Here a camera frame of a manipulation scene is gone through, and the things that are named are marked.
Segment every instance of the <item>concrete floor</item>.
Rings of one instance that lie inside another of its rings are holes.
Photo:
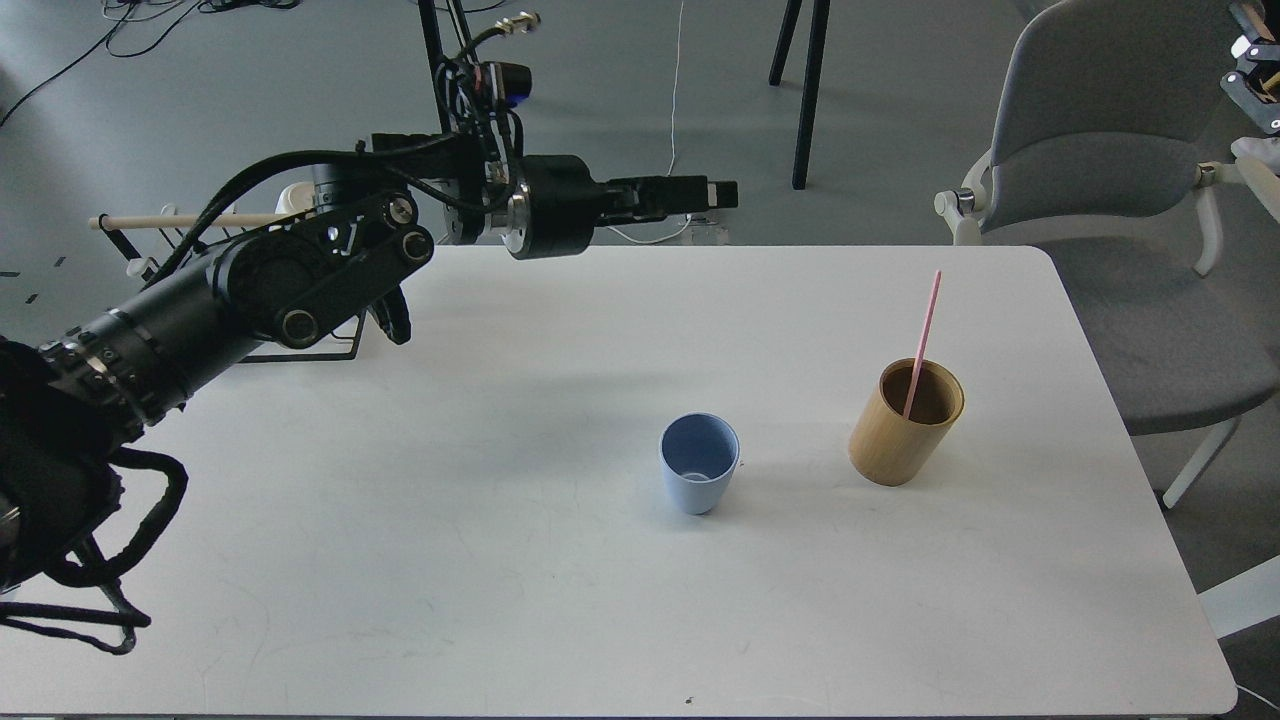
[[[765,85],[782,10],[776,1],[691,0],[681,22],[677,0],[518,0],[471,15],[471,24],[525,8],[543,14],[535,35],[494,41],[486,56],[535,72],[534,97],[522,108],[529,151],[580,155],[596,179],[666,172],[682,26],[675,172],[739,181],[741,208],[673,242],[941,245],[948,233],[932,213],[933,193],[957,184],[989,145],[1010,50],[1039,5],[835,4],[809,188],[800,192],[790,174],[808,12],[777,88]],[[0,128],[3,332],[41,342],[136,291],[115,250],[87,229],[90,217],[151,214],[165,202],[196,211],[264,156],[344,149],[374,131],[435,131],[416,9],[393,0],[356,6],[310,1],[288,13],[193,14],[154,53],[120,60],[100,50],[18,110]],[[109,27],[96,4],[0,0],[0,99],[12,102]],[[140,49],[161,29],[129,27],[116,49]],[[1258,133],[1224,100],[1202,138],[1204,159],[1228,159],[1240,135]],[[270,210],[292,179],[250,193],[239,209]],[[1206,282],[1280,356],[1280,231],[1245,191],[1228,192],[1224,205],[1228,251]],[[1065,231],[1153,233],[1188,256],[1198,242],[1187,202],[1146,222],[1027,223],[991,240]],[[596,242],[626,241],[600,231]],[[1135,441],[1153,487],[1167,484],[1201,434]],[[1197,589],[1280,553],[1277,437],[1280,406],[1271,401],[1249,414],[1169,514]],[[1222,646],[1240,684],[1280,698],[1280,621]],[[1274,716],[1244,694],[1228,715]]]

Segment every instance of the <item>chair backrest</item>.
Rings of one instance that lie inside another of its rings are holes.
[[[984,229],[1149,217],[1196,182],[1194,141],[1240,35],[1230,0],[1064,0],[1023,31],[992,140]]]

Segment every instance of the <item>straw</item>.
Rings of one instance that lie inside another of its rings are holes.
[[[906,388],[906,405],[902,416],[911,419],[911,402],[915,401],[915,386],[920,382],[920,368],[924,365],[924,343],[929,341],[929,323],[933,322],[933,306],[938,302],[938,284],[942,283],[942,270],[933,273],[933,291],[929,292],[929,309],[924,311],[924,329],[920,331],[920,345],[915,348],[915,363],[911,364],[911,384]]]

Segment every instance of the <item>blue cup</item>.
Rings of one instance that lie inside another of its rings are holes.
[[[716,415],[691,413],[667,425],[658,454],[676,507],[690,515],[716,507],[737,468],[737,434]]]

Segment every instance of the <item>bamboo cup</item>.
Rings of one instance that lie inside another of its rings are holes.
[[[946,368],[924,360],[911,419],[902,416],[914,359],[891,363],[849,438],[849,459],[868,480],[900,486],[920,470],[964,410],[964,389]]]

